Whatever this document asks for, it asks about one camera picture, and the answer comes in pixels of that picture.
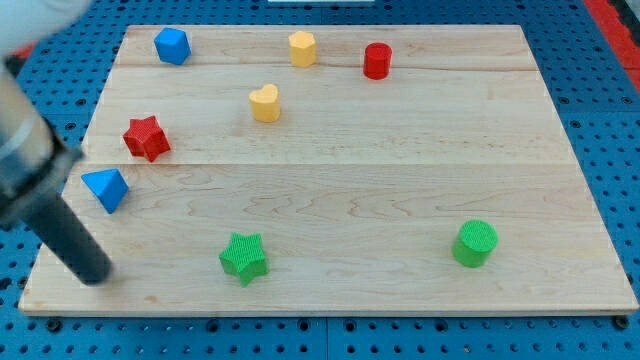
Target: blue block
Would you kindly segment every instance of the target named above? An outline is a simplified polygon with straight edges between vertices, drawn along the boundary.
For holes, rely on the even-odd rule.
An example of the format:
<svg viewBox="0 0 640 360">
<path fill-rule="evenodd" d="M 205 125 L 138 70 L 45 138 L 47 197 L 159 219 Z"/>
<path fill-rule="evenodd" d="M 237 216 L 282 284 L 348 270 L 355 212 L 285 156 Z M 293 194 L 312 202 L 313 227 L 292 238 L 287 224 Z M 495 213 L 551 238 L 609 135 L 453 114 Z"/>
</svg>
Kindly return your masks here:
<svg viewBox="0 0 640 360">
<path fill-rule="evenodd" d="M 187 33 L 182 30 L 164 28 L 153 40 L 160 60 L 174 65 L 182 65 L 191 55 Z"/>
<path fill-rule="evenodd" d="M 81 178 L 109 214 L 116 210 L 124 195 L 129 191 L 129 186 L 118 169 L 87 173 Z"/>
</svg>

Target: yellow block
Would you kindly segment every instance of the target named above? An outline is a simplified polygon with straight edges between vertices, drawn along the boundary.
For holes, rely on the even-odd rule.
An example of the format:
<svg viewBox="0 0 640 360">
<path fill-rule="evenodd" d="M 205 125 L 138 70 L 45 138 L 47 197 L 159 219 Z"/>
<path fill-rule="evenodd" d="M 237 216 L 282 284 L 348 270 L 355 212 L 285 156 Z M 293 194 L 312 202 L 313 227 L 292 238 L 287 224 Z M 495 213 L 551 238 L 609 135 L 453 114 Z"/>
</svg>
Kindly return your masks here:
<svg viewBox="0 0 640 360">
<path fill-rule="evenodd" d="M 291 65 L 308 67 L 316 62 L 316 39 L 313 34 L 297 31 L 289 35 Z"/>
<path fill-rule="evenodd" d="M 254 119 L 262 122 L 274 122 L 280 117 L 280 97 L 278 87 L 267 84 L 260 90 L 249 94 L 251 112 Z"/>
</svg>

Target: wooden board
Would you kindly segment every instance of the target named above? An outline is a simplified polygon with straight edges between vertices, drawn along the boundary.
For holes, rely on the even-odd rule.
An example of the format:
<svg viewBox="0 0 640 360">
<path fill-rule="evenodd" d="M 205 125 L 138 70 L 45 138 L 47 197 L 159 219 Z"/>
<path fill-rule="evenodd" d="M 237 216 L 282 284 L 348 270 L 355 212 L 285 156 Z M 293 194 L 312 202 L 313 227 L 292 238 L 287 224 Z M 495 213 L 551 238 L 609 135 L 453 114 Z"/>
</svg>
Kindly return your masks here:
<svg viewBox="0 0 640 360">
<path fill-rule="evenodd" d="M 638 304 L 518 26 L 181 26 L 193 55 L 162 64 L 161 27 L 130 27 L 63 197 L 115 263 L 82 286 L 43 247 L 20 308 L 61 316 L 621 314 Z M 317 40 L 293 68 L 288 34 Z M 393 48 L 389 78 L 364 47 Z M 273 82 L 282 117 L 251 118 Z M 130 118 L 155 114 L 173 150 L 129 155 Z M 80 175 L 118 167 L 107 215 Z M 460 225 L 500 243 L 468 269 Z M 259 232 L 271 272 L 242 288 L 217 255 Z"/>
</svg>

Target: blue pegboard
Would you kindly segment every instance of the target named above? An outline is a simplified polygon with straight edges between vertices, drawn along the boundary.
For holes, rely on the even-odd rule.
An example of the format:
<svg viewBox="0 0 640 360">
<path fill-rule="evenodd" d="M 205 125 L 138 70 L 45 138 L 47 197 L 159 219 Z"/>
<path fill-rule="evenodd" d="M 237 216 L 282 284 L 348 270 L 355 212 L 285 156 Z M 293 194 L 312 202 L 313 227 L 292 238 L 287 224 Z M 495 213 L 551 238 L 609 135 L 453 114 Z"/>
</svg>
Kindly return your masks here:
<svg viewBox="0 0 640 360">
<path fill-rule="evenodd" d="M 520 24 L 607 230 L 640 284 L 640 97 L 579 0 L 98 0 L 42 41 L 19 81 L 77 146 L 129 24 Z M 48 319 L 17 302 L 40 241 L 0 232 L 0 359 L 640 357 L 640 316 L 515 319 Z"/>
</svg>

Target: toy block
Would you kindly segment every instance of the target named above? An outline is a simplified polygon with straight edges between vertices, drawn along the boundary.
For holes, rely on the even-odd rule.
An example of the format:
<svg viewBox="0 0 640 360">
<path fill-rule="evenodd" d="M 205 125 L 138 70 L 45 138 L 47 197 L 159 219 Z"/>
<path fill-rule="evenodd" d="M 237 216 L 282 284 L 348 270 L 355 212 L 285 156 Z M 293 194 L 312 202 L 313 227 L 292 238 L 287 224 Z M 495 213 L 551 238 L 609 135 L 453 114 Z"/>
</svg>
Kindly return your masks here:
<svg viewBox="0 0 640 360">
<path fill-rule="evenodd" d="M 118 169 L 86 173 L 80 178 L 109 214 L 113 214 L 122 198 L 129 191 L 129 186 Z"/>
<path fill-rule="evenodd" d="M 364 75 L 373 80 L 386 78 L 391 66 L 391 54 L 391 47 L 385 43 L 369 44 L 364 51 Z"/>
<path fill-rule="evenodd" d="M 274 122 L 280 118 L 280 95 L 278 87 L 267 84 L 249 94 L 253 118 L 262 122 Z"/>
<path fill-rule="evenodd" d="M 313 34 L 297 31 L 289 35 L 291 65 L 308 67 L 316 62 L 316 39 Z"/>
<path fill-rule="evenodd" d="M 150 162 L 163 152 L 171 150 L 167 136 L 155 116 L 131 119 L 129 130 L 122 137 L 132 156 L 144 156 Z"/>
<path fill-rule="evenodd" d="M 498 233 L 489 223 L 481 220 L 467 221 L 460 228 L 453 244 L 453 256 L 467 267 L 479 267 L 498 245 Z"/>
<path fill-rule="evenodd" d="M 224 272 L 237 275 L 243 287 L 256 276 L 269 273 L 260 234 L 244 236 L 231 233 L 229 246 L 220 253 L 219 258 Z"/>
<path fill-rule="evenodd" d="M 182 65 L 191 55 L 187 33 L 173 28 L 164 28 L 153 40 L 161 61 Z"/>
</svg>

